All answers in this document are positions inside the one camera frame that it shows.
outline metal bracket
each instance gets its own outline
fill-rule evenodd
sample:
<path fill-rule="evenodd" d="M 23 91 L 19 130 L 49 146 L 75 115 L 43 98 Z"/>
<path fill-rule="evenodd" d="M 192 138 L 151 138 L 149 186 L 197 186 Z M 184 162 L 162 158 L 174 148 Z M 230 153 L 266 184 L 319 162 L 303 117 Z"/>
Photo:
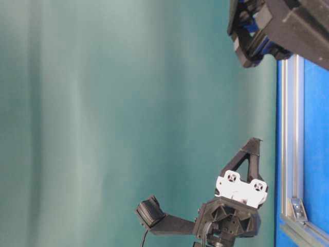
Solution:
<path fill-rule="evenodd" d="M 300 198 L 291 198 L 290 203 L 293 210 L 294 219 L 298 222 L 308 221 L 303 201 Z"/>

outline black cable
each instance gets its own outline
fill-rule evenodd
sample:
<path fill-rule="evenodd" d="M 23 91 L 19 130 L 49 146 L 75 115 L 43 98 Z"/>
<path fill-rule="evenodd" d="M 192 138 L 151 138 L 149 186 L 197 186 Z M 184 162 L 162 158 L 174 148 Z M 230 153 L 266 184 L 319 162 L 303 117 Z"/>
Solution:
<path fill-rule="evenodd" d="M 143 239 L 142 239 L 142 244 L 140 245 L 140 247 L 144 246 L 144 242 L 145 242 L 145 238 L 146 238 L 146 234 L 149 232 L 149 230 L 146 230 L 146 232 L 144 233 Z"/>

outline blue panel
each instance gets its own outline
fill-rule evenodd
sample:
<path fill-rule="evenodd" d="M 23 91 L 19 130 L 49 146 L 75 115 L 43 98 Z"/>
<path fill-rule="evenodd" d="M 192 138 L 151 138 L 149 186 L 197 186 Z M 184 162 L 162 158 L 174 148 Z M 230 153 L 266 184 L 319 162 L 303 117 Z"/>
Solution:
<path fill-rule="evenodd" d="M 281 184 L 281 166 L 280 156 L 281 156 L 281 62 L 278 63 L 278 85 L 277 85 L 277 167 L 276 167 L 276 246 L 286 246 L 286 247 L 295 247 L 297 246 L 286 234 L 280 230 L 280 224 L 284 222 L 280 219 L 280 184 Z"/>
<path fill-rule="evenodd" d="M 329 72 L 305 62 L 304 203 L 309 218 L 329 234 Z"/>

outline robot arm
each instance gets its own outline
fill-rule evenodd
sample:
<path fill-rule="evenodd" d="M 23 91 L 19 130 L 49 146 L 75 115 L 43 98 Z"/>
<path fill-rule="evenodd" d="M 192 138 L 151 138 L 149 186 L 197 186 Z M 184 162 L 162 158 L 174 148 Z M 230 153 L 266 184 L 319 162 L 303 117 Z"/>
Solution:
<path fill-rule="evenodd" d="M 231 0 L 227 32 L 244 67 L 296 53 L 329 69 L 328 0 Z"/>
<path fill-rule="evenodd" d="M 267 197 L 267 184 L 259 175 L 260 140 L 251 138 L 223 168 L 217 178 L 215 197 L 202 204 L 195 222 L 164 213 L 154 196 L 135 210 L 140 223 L 155 235 L 195 235 L 194 247 L 231 247 L 236 237 L 257 235 L 261 220 L 258 209 Z M 249 160 L 248 179 L 242 181 L 237 169 Z"/>

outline green wall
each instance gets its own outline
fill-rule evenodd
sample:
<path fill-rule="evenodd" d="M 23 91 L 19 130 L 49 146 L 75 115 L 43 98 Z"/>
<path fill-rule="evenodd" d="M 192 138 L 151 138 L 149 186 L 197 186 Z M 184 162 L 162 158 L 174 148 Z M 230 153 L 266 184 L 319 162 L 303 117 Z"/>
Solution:
<path fill-rule="evenodd" d="M 229 1 L 11 0 L 0 9 L 0 245 L 139 246 L 155 194 L 193 220 L 259 137 L 274 237 L 276 63 L 243 69 Z M 145 246 L 192 246 L 148 235 Z"/>

